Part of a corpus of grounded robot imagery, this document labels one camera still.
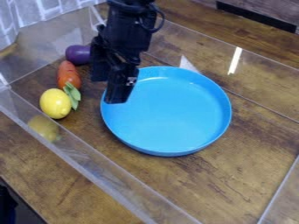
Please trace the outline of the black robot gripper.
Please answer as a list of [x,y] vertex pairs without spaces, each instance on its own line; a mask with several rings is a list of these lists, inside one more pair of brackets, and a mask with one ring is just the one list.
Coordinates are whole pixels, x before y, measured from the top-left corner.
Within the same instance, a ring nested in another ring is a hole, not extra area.
[[[98,36],[90,49],[90,76],[92,81],[107,81],[104,101],[124,103],[134,90],[140,64],[140,52],[150,47],[158,8],[155,0],[107,0],[107,24],[98,27]],[[111,54],[128,63],[111,68]]]

